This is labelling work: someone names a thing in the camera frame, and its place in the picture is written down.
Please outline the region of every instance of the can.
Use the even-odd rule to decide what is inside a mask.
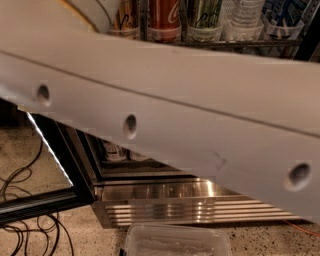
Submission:
[[[133,152],[133,151],[130,151],[129,155],[130,155],[131,160],[138,161],[138,162],[142,162],[142,161],[149,159],[149,157],[141,155],[141,154]]]
[[[111,162],[120,162],[127,159],[127,150],[113,144],[111,142],[104,142],[103,146],[106,150],[106,158]]]
[[[109,34],[138,39],[140,35],[139,20],[139,0],[121,0]]]
[[[157,42],[172,42],[177,38],[180,25],[180,0],[149,0],[149,28],[168,30],[168,33],[153,33]]]
[[[214,28],[219,21],[222,0],[189,0],[187,17],[193,28]]]
[[[121,0],[113,21],[113,30],[131,30],[139,27],[138,0]]]

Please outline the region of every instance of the refrigerator shelf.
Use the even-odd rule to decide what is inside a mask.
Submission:
[[[192,47],[192,48],[206,48],[206,49],[221,49],[221,48],[248,48],[248,47],[296,47],[299,46],[302,39],[296,40],[259,40],[259,41],[239,41],[239,42],[211,42],[211,43],[197,43],[197,42],[177,42],[173,45]]]

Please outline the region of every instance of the beverage refrigerator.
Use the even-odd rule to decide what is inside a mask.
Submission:
[[[223,1],[220,1],[221,17],[226,17],[228,6]],[[224,29],[230,24],[216,18],[213,22],[215,26],[221,23],[223,28],[218,38],[216,30],[211,31],[212,35],[208,30],[210,36],[206,34],[205,37],[208,40],[202,40],[201,31],[190,28],[190,3],[182,0],[167,1],[172,2],[176,8],[171,13],[169,11],[171,16],[168,21],[175,25],[161,23],[159,20],[157,22],[150,17],[151,13],[162,8],[159,7],[159,2],[164,2],[162,0],[124,0],[120,7],[122,11],[131,10],[128,12],[130,17],[117,10],[113,16],[108,14],[103,7],[103,0],[91,1],[90,4],[89,1],[81,0],[63,2],[77,12],[85,20],[84,23],[90,23],[97,33],[121,36],[127,40],[151,41],[154,45],[164,43],[204,51],[320,62],[319,0],[311,0],[305,8],[301,17],[303,28],[294,39],[265,37],[266,24],[256,39],[229,38],[229,30],[226,32]],[[110,30],[105,31],[104,19],[111,22],[118,20]],[[10,108],[14,109],[11,114],[16,113],[16,106]],[[235,193],[212,180],[193,176],[187,170],[172,168],[148,156],[111,144],[107,139],[101,140],[36,113],[22,115],[40,134],[44,146],[50,147],[58,166],[63,167],[64,174],[70,180],[70,187],[1,202],[0,224],[83,205],[91,205],[104,228],[127,229],[131,224],[139,222],[201,224],[301,218],[268,203]]]

